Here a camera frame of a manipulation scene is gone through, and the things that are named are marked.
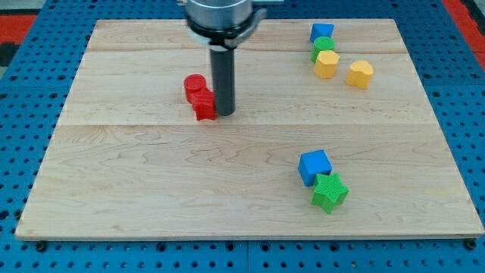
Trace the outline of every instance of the blue block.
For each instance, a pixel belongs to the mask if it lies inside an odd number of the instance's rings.
[[[325,151],[318,150],[302,154],[298,164],[298,171],[305,186],[310,187],[313,185],[317,174],[329,175],[332,172],[332,165]]]
[[[315,39],[321,36],[332,37],[333,25],[332,24],[313,24],[311,26],[310,41],[313,42]]]

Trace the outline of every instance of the wood grain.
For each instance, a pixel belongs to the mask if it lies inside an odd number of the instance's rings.
[[[100,20],[16,234],[22,240],[477,237],[483,226],[392,20],[266,20],[236,52],[236,114],[195,121],[182,81],[210,75],[180,20]],[[353,61],[376,71],[344,84]],[[310,206],[296,166],[325,149],[350,194]]]

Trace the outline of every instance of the yellow block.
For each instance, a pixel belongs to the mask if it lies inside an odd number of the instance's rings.
[[[356,61],[350,65],[346,83],[360,89],[367,89],[372,75],[374,75],[374,69],[371,64],[367,61]]]
[[[335,75],[340,56],[333,50],[320,51],[313,72],[321,79],[331,79]]]

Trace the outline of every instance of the blue pegboard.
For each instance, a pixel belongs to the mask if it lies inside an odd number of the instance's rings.
[[[286,0],[265,7],[269,18],[394,18],[485,219],[485,74],[440,1]],[[483,271],[483,238],[47,244],[17,240],[17,217],[95,22],[183,16],[175,0],[46,2],[0,82],[0,271]]]

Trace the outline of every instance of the green block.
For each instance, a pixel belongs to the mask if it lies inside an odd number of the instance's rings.
[[[322,36],[315,39],[313,42],[313,51],[311,52],[311,61],[317,61],[318,53],[323,50],[333,50],[335,42],[332,38]]]
[[[333,207],[342,204],[348,193],[349,189],[340,182],[339,174],[317,174],[310,203],[331,214]]]

